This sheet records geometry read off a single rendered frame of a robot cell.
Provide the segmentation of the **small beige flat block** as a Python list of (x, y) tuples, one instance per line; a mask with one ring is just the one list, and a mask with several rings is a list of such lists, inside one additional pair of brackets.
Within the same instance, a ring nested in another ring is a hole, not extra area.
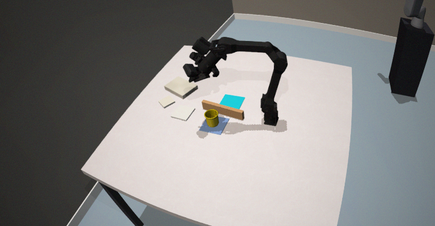
[(159, 100), (159, 103), (162, 105), (163, 108), (166, 108), (166, 107), (174, 104), (175, 100), (168, 95), (167, 97)]

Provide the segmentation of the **beige flat square block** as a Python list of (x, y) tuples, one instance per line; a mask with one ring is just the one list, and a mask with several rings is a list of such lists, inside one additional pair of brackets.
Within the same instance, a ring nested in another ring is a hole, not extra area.
[(198, 89), (196, 84), (189, 82), (179, 76), (164, 85), (164, 88), (165, 90), (175, 94), (182, 99), (186, 98), (192, 92)]

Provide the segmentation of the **yellow cup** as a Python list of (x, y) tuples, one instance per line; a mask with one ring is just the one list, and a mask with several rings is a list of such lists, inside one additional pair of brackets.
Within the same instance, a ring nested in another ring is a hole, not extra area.
[(215, 109), (207, 110), (204, 113), (207, 125), (211, 128), (216, 127), (219, 124), (218, 111)]

